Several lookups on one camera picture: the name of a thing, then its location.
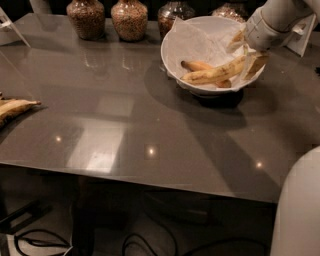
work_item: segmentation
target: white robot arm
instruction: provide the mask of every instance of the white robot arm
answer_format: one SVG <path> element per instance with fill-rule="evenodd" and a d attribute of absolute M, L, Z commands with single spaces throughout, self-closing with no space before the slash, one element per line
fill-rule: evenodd
<path fill-rule="evenodd" d="M 268 0 L 247 21 L 246 42 L 259 51 L 279 47 L 293 26 L 313 13 L 320 21 L 320 0 Z"/>
<path fill-rule="evenodd" d="M 320 255 L 320 147 L 301 157 L 283 185 L 271 256 Z"/>

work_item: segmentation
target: glass jar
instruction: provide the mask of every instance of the glass jar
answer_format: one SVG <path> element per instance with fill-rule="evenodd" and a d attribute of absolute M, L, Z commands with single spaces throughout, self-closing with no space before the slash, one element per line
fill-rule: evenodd
<path fill-rule="evenodd" d="M 188 5 L 187 1 L 168 1 L 158 11 L 158 26 L 161 39 L 170 31 L 174 20 L 179 17 L 187 20 L 195 17 L 195 10 Z"/>
<path fill-rule="evenodd" d="M 104 35 L 104 6 L 98 0 L 72 0 L 67 15 L 80 38 L 96 40 Z"/>
<path fill-rule="evenodd" d="M 143 39 L 148 25 L 148 9 L 139 0 L 119 0 L 111 8 L 113 26 L 120 39 L 128 42 Z"/>
<path fill-rule="evenodd" d="M 241 1 L 230 1 L 221 5 L 212 12 L 212 16 L 229 18 L 241 23 L 249 18 L 245 3 Z"/>

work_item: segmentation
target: glossy surface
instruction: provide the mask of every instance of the glossy surface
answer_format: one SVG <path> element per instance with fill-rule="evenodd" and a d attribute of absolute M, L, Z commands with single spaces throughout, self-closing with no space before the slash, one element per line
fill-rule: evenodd
<path fill-rule="evenodd" d="M 1 130 L 1 163 L 276 202 L 320 143 L 319 37 L 303 59 L 274 51 L 244 91 L 200 101 L 160 70 L 156 22 L 139 43 L 120 42 L 111 20 L 99 42 L 66 16 L 17 26 L 32 48 L 0 48 L 1 91 L 43 107 Z"/>

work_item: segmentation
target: cable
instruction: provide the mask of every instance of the cable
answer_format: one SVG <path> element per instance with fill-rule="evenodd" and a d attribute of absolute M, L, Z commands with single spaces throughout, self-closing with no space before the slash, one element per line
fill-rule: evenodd
<path fill-rule="evenodd" d="M 130 235 L 128 235 L 123 244 L 122 244 L 122 256 L 125 256 L 126 255 L 126 249 L 127 247 L 130 245 L 130 244 L 136 244 L 138 245 L 140 248 L 142 248 L 143 250 L 145 250 L 145 248 L 139 244 L 138 242 L 128 242 L 128 240 L 131 238 L 131 237 L 138 237 L 139 239 L 141 239 L 143 241 L 143 243 L 148 247 L 148 249 L 150 250 L 150 252 L 152 253 L 152 255 L 154 256 L 158 256 L 158 254 L 152 249 L 151 245 L 148 243 L 148 241 L 141 235 L 137 234 L 137 233 L 131 233 Z"/>
<path fill-rule="evenodd" d="M 184 253 L 182 256 L 191 256 L 194 253 L 199 252 L 199 251 L 204 250 L 209 247 L 215 247 L 215 246 L 230 243 L 230 242 L 241 242 L 241 241 L 250 242 L 250 243 L 254 243 L 254 244 L 258 244 L 258 245 L 262 246 L 263 250 L 264 250 L 264 255 L 267 255 L 267 251 L 269 249 L 269 246 L 265 245 L 264 243 L 261 243 L 260 241 L 250 239 L 250 238 L 243 238 L 243 237 L 237 238 L 237 237 L 235 237 L 235 238 L 227 238 L 227 239 L 217 240 L 217 241 L 210 242 L 208 244 L 201 245 L 197 248 L 190 250 L 189 252 Z"/>
<path fill-rule="evenodd" d="M 72 254 L 69 254 L 69 252 L 71 252 L 73 249 L 73 247 L 71 246 L 64 254 L 63 256 L 71 256 Z"/>
<path fill-rule="evenodd" d="M 174 243 L 174 256 L 178 256 L 179 255 L 179 248 L 178 248 L 178 242 L 177 239 L 175 238 L 175 236 L 173 235 L 172 231 L 166 226 L 164 225 L 161 221 L 155 219 L 147 210 L 147 207 L 145 205 L 145 191 L 142 194 L 142 208 L 143 211 L 145 212 L 145 214 L 148 216 L 148 218 L 150 218 L 153 222 L 155 222 L 156 224 L 158 224 L 160 227 L 162 227 L 165 231 L 167 231 L 167 233 L 170 235 L 173 243 Z"/>
<path fill-rule="evenodd" d="M 25 237 L 26 235 L 28 235 L 30 233 L 39 233 L 39 232 L 40 233 L 49 234 L 49 235 L 57 238 L 61 243 L 52 243 L 52 242 L 49 242 L 49 241 L 42 241 L 42 240 L 39 240 L 39 239 L 33 239 L 33 238 Z M 48 230 L 45 230 L 45 229 L 32 229 L 32 230 L 26 231 L 24 233 L 21 233 L 20 235 L 15 235 L 14 236 L 14 246 L 15 246 L 17 252 L 22 256 L 31 256 L 31 255 L 25 254 L 21 250 L 20 245 L 19 245 L 19 241 L 25 241 L 26 243 L 28 243 L 29 245 L 34 246 L 34 247 L 68 248 L 67 252 L 69 252 L 70 249 L 71 249 L 70 248 L 71 245 L 64 238 L 62 238 L 61 236 L 57 235 L 54 232 L 51 232 L 51 231 L 48 231 Z M 67 255 L 66 254 L 67 252 L 51 254 L 51 255 L 48 255 L 48 256 L 64 256 L 64 255 Z"/>

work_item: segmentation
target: dark background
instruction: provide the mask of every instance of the dark background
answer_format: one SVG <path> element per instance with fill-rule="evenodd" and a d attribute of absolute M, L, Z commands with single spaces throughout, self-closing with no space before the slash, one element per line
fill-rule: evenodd
<path fill-rule="evenodd" d="M 49 0 L 53 14 L 66 15 L 66 6 L 72 0 Z M 111 7 L 117 3 L 117 0 L 99 0 L 104 4 L 106 17 L 110 17 Z M 141 0 L 147 5 L 149 10 L 149 20 L 157 19 L 159 8 L 166 4 L 164 0 Z M 196 10 L 197 16 L 209 15 L 214 9 L 225 3 L 221 0 L 190 0 L 189 5 Z M 249 15 L 264 1 L 262 0 L 246 0 L 244 1 Z M 28 0 L 0 0 L 0 6 L 13 21 L 21 18 L 28 12 L 32 12 Z"/>

